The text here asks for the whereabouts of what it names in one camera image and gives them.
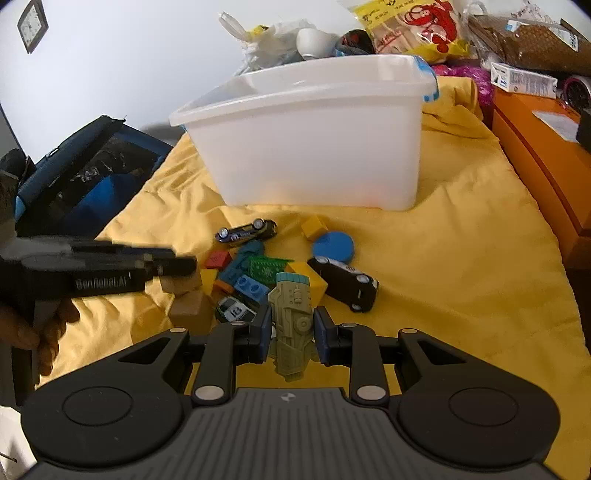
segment green plastic piece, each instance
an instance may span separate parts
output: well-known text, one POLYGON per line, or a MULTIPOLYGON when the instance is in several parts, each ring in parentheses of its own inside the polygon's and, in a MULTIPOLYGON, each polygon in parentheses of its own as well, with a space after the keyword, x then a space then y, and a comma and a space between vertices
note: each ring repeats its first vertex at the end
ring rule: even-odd
POLYGON ((264 255, 251 257, 248 276, 264 285, 275 285, 277 274, 283 272, 289 262, 285 258, 271 258, 264 255))

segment white plastic storage bin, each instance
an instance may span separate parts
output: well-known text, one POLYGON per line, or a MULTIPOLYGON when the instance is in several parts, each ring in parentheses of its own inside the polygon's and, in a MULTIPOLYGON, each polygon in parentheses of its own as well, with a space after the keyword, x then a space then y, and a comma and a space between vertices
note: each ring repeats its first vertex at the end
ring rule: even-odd
POLYGON ((185 125, 228 205, 406 210, 421 104, 437 95, 419 57, 336 57, 234 77, 170 124, 185 125))

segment black toy car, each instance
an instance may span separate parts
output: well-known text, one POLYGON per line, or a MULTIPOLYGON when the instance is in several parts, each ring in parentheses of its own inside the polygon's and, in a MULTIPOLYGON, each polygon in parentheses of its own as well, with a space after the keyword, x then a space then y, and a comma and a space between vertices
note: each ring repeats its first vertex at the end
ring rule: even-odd
POLYGON ((331 258, 312 257, 308 265, 328 283, 326 294, 354 312, 368 312, 374 306, 379 287, 376 279, 331 258))
POLYGON ((237 246, 244 244, 254 238, 269 240, 277 234, 277 224, 273 220, 255 219, 248 225, 237 226, 236 228, 220 228, 216 233, 216 240, 221 244, 237 246))

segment yellow plastic bag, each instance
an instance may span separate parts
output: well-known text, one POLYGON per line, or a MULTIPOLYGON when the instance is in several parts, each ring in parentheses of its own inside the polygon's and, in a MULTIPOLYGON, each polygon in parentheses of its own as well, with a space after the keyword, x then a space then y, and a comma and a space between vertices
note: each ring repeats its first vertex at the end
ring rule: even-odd
POLYGON ((420 55, 429 63, 449 56, 467 57, 469 50, 460 31, 460 19, 445 0, 374 0, 346 5, 374 42, 377 53, 420 55))

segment red block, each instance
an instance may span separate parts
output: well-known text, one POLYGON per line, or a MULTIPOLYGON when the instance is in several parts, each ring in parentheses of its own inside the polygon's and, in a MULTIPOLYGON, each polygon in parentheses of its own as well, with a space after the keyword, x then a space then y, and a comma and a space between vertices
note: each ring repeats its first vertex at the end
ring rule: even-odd
POLYGON ((205 261, 205 268, 217 268, 218 270, 223 270, 231 261, 232 256, 230 255, 230 252, 211 252, 205 261))

